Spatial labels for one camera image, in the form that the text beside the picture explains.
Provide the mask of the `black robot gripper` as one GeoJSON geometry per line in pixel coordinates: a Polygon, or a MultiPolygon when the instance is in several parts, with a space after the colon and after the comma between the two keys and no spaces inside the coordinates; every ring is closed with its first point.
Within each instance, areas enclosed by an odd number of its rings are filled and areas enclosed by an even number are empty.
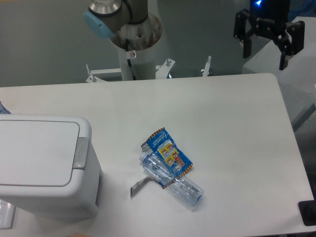
{"type": "Polygon", "coordinates": [[[270,39],[281,52],[279,70],[304,48],[305,22],[288,22],[288,0],[251,0],[249,10],[236,13],[234,38],[243,46],[243,58],[251,55],[253,35],[270,39]]]}

